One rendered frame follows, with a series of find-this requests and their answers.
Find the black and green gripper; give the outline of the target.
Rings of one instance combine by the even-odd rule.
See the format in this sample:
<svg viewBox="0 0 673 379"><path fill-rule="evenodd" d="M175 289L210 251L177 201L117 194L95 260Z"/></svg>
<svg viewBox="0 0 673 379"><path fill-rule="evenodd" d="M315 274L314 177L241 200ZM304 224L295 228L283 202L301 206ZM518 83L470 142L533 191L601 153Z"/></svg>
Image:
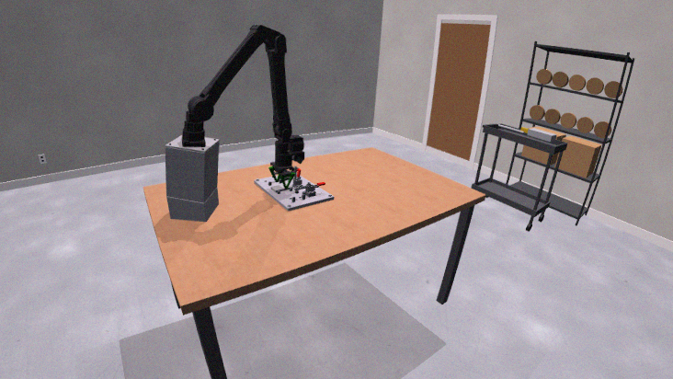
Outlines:
<svg viewBox="0 0 673 379"><path fill-rule="evenodd" d="M287 154L285 154L285 155L287 155ZM275 179L276 182L279 182L279 178L281 178L284 189L287 189L290 186L291 181L295 176L295 173L293 173L293 172L292 173L291 172L283 173L286 169L293 170L293 166L289 166L289 167L285 166L285 155L277 155L275 153L275 162L270 163L270 165L273 166L273 167L269 167L268 169L271 172L271 174L272 174L272 176L273 176L273 178ZM278 173L278 178L276 178L276 176L273 172L274 170L275 170L275 172ZM287 177L290 177L290 179L289 179L288 184L286 186L285 178L287 178Z"/></svg>

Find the white fixture plate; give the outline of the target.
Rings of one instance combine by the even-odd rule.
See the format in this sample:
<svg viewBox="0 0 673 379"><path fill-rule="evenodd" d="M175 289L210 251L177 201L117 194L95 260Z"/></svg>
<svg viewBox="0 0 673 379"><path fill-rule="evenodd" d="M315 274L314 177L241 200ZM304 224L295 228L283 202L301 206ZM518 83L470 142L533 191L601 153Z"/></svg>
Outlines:
<svg viewBox="0 0 673 379"><path fill-rule="evenodd" d="M307 180L306 178L303 178L300 176L302 179L302 184L306 186L308 182L311 183L311 185L314 185L311 181ZM265 182L265 179L267 182ZM269 186L269 182L271 181L271 186ZM273 186L278 186L281 185L282 183L276 182L273 177L269 178L260 178L259 181L254 180L254 183L257 184L262 190L264 190L272 199L274 199L277 203L279 203L283 208L285 208L287 211L292 211L296 209L300 209L303 207L307 207L310 205L314 205L317 203L325 202L325 201L331 201L335 197L332 195L332 197L328 197L328 192L321 188L315 188L316 194L313 197L308 197L305 195L305 200L302 200L302 198L299 198L299 196L302 196L302 191L305 191L305 189L299 189L299 193L295 193L294 187L292 191L289 190L284 190L281 191L280 194L277 192L273 191L270 187ZM292 202L292 200L289 197L295 197L295 202ZM291 207L288 207L287 205L290 204Z"/></svg>

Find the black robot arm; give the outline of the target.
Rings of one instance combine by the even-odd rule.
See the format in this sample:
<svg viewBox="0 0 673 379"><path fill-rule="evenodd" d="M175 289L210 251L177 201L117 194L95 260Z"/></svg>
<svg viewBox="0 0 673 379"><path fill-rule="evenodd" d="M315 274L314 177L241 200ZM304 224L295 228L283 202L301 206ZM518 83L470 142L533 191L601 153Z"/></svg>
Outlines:
<svg viewBox="0 0 673 379"><path fill-rule="evenodd" d="M245 39L229 57L216 76L212 78L198 96L191 98L188 102L188 111L186 112L186 121L182 136L183 147L206 146L205 131L203 129L204 121L212 117L214 112L213 106L220 98L224 89L263 42L266 46L269 62L273 103L273 132L275 133L274 137L278 139L275 142L275 153L285 155L289 150L289 154L285 155L286 167L292 166L292 160L299 164L302 163L304 160L303 138L300 135L291 135L292 130L285 75L286 38L280 32L262 25L253 25L250 28Z"/></svg>

